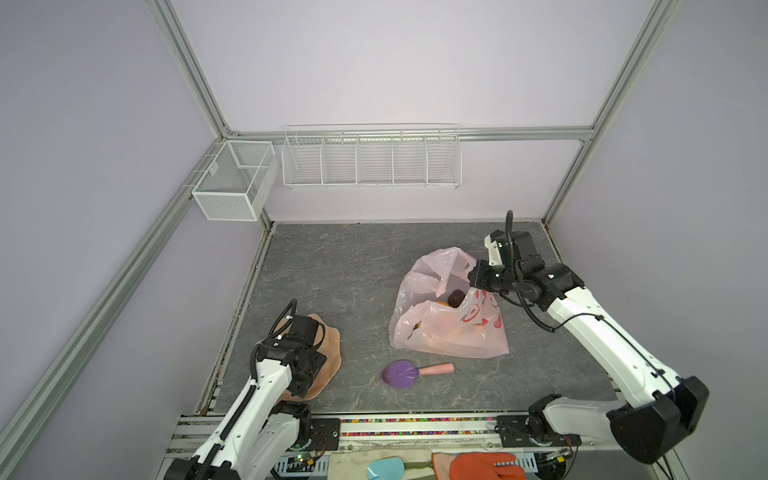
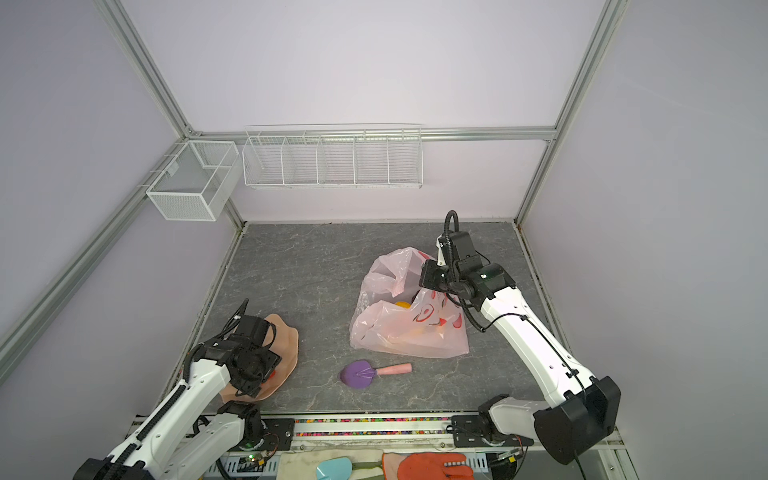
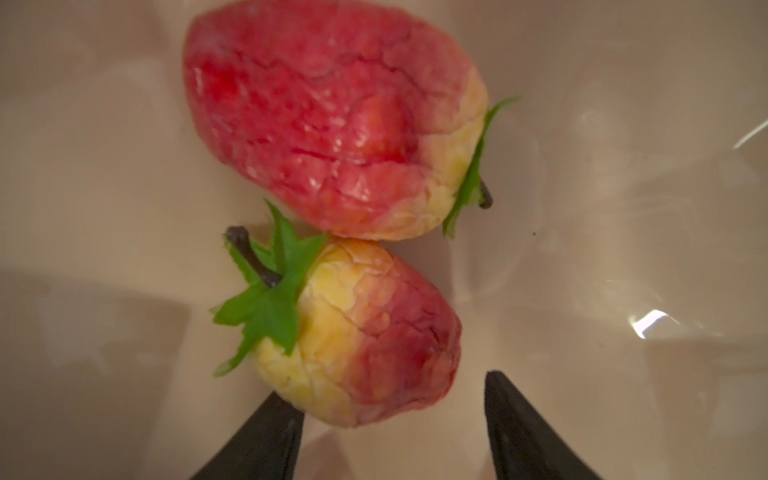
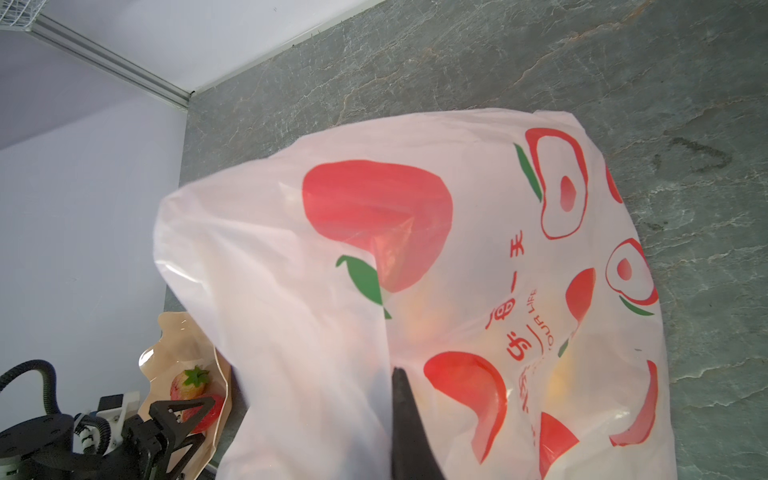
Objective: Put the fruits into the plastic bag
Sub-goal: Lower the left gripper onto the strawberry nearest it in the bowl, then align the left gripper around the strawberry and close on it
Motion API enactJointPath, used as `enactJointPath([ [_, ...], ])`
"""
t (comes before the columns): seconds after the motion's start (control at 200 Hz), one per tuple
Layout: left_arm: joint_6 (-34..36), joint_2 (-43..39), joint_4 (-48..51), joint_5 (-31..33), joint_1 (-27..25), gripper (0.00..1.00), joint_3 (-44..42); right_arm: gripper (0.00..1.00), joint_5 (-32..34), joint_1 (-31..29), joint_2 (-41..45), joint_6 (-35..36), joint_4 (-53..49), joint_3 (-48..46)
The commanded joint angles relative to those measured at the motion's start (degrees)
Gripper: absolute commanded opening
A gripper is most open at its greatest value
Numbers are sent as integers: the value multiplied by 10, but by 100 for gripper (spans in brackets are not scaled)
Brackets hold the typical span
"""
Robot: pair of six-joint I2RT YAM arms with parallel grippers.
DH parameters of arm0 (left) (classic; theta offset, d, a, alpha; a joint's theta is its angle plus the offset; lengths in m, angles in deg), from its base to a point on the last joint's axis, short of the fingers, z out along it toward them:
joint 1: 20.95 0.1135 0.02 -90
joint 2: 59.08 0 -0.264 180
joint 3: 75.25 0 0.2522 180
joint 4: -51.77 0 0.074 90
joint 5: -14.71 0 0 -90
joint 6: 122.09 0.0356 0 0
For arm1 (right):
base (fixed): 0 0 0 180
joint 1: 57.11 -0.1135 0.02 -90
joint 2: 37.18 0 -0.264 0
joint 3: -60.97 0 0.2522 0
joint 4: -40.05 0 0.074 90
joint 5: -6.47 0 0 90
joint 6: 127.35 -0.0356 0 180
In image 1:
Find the dark brown round fruit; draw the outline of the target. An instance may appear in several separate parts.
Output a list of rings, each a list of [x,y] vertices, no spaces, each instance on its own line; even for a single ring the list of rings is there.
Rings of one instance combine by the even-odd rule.
[[[466,298],[466,293],[462,290],[454,290],[447,298],[447,304],[452,308],[461,306]]]

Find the pink plastic bag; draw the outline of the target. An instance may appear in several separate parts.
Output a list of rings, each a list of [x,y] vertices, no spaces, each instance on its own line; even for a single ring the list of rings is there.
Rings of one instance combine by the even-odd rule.
[[[420,257],[400,283],[389,324],[395,349],[487,359],[509,353],[499,302],[494,294],[470,286],[474,257],[458,247]],[[466,298],[447,304],[454,290]]]

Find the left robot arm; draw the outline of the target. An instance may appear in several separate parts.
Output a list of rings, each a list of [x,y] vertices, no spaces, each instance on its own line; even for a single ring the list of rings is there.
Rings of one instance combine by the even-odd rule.
[[[311,437],[304,397],[327,361],[326,326],[297,313],[291,299],[251,350],[249,379],[224,418],[188,459],[174,459],[166,479],[265,479],[290,447]]]

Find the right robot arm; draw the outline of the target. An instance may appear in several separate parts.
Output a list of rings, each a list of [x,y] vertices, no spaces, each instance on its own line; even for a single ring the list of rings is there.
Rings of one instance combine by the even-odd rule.
[[[528,409],[526,430],[538,445],[578,435],[612,442],[634,460],[662,460],[697,428],[710,392],[684,378],[640,345],[562,263],[547,264],[527,231],[505,226],[484,239],[488,251],[469,273],[471,286],[522,308],[548,333],[568,331],[619,390],[614,401],[547,395]]]

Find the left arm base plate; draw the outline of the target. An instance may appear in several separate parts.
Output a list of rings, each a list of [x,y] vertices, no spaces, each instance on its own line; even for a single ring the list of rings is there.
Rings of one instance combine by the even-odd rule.
[[[337,451],[341,440],[339,417],[313,418],[306,434],[301,433],[287,452]]]

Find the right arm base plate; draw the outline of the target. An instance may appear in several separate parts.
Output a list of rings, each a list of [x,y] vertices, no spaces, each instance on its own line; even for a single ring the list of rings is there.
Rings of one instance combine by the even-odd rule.
[[[494,432],[503,447],[577,447],[582,445],[578,435],[556,433],[545,421],[528,414],[499,415]]]

